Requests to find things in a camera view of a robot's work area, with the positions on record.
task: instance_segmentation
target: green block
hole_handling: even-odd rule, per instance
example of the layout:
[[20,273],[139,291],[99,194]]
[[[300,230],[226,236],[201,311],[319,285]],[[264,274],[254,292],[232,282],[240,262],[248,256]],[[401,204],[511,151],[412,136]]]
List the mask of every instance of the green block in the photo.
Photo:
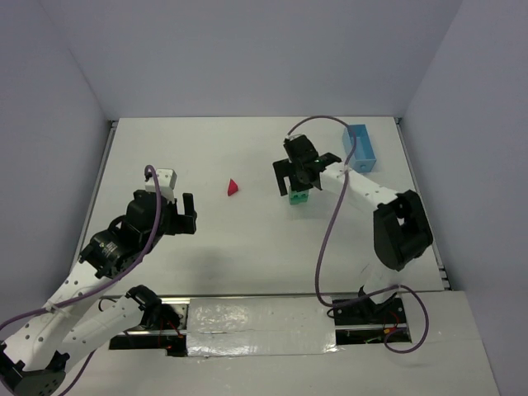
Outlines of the green block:
[[292,191],[291,187],[288,191],[288,197],[290,198],[290,205],[302,204],[308,202],[309,190],[304,191]]

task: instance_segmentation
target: wall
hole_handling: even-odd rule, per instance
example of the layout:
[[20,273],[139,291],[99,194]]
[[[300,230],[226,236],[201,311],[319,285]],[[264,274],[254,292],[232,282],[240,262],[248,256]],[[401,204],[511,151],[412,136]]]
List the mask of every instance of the wall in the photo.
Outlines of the wall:
[[41,0],[111,119],[402,115],[460,0]]
[[4,320],[40,307],[68,274],[108,126],[37,1],[0,2],[0,60]]
[[403,133],[502,396],[528,394],[528,2],[464,0]]

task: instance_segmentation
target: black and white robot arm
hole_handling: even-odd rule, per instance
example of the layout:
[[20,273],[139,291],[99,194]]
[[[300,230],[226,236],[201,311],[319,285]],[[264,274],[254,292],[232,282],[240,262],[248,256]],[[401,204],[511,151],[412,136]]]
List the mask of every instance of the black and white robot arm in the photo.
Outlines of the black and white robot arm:
[[[176,173],[172,169],[158,169],[156,173],[162,195],[161,216],[150,249],[163,235],[196,231],[192,194],[183,195],[185,213],[178,214],[173,193]],[[145,189],[134,193],[126,214],[96,233],[81,251],[68,278],[45,304],[48,312],[30,319],[1,345],[0,376],[13,394],[52,394],[81,359],[129,328],[150,328],[162,315],[179,324],[178,315],[163,307],[159,297],[142,285],[84,321],[85,313],[106,290],[59,307],[61,302],[87,295],[126,271],[145,248],[155,214],[156,192],[150,177]]]
[[[305,135],[284,142],[288,158],[273,163],[280,194],[286,195],[285,178],[294,193],[313,187],[341,194],[347,182],[345,200],[357,209],[373,214],[374,250],[379,262],[374,264],[360,295],[399,283],[400,271],[420,257],[432,244],[432,233],[419,195],[414,191],[399,193],[371,181],[344,167],[332,153],[319,156]],[[394,295],[392,291],[370,298],[382,305]]]

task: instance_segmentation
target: blue bin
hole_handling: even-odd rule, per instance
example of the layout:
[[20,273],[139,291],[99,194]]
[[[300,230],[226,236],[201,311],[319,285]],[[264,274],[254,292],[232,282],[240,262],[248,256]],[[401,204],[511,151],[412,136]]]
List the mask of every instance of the blue bin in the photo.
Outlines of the blue bin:
[[369,133],[366,131],[366,126],[348,125],[343,132],[343,145],[345,146],[345,153],[348,155],[352,150],[354,138],[352,131],[356,132],[357,146],[356,152],[352,155],[350,160],[350,167],[358,173],[371,172],[376,163],[376,156],[370,143]]

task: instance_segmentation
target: red block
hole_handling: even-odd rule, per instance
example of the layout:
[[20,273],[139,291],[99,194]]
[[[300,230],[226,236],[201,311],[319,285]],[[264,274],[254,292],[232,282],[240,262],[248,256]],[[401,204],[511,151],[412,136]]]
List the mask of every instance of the red block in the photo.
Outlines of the red block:
[[237,183],[235,183],[233,179],[229,179],[228,196],[231,196],[237,191],[238,191]]

